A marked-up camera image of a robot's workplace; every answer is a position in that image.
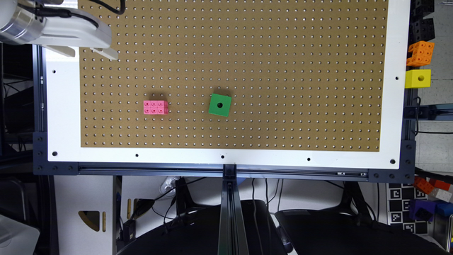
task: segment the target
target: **green block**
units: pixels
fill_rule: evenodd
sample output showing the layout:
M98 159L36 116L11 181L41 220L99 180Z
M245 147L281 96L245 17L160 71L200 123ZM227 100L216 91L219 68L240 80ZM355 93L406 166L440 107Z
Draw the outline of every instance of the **green block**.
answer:
M231 106L231 97L222 96L213 93L211 95L211 103L209 113L228 117L229 107Z

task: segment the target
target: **red object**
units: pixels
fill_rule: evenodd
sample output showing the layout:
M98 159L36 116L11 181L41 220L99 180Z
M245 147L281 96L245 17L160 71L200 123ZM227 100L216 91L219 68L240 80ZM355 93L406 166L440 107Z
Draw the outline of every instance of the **red object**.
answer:
M143 101L143 113L149 115L167 115L167 101Z
M450 189L450 184L445 183L443 181L439 181L433 178L430 178L430 184L433 185L435 188L443 189L444 191L448 191Z
M416 176L414 178L413 186L416 187L419 191L429 194L434 189L434 186L428 183L425 179Z

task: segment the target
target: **yellow block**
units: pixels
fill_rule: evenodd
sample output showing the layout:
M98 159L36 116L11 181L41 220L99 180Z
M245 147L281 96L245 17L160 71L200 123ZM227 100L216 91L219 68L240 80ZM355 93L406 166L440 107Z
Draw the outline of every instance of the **yellow block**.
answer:
M406 72L406 89L429 88L431 86L431 70L411 70Z

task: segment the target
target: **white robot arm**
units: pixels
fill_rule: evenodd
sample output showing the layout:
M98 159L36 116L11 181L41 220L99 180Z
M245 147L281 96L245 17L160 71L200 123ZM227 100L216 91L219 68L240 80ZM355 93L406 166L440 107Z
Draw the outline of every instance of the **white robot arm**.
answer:
M89 47L116 60L110 48L112 31L95 16L74 8L35 7L27 0L0 0L0 42L37 44L74 57L69 46Z

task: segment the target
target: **white frame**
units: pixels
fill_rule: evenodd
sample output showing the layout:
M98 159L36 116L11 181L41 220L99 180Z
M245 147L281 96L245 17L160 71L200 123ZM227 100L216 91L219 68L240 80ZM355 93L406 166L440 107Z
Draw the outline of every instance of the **white frame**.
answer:
M48 50L45 52L48 159L60 162L250 164L398 169L409 9L410 0L389 0L379 152L81 147L79 55L68 58ZM53 152L58 152L58 155L52 156Z

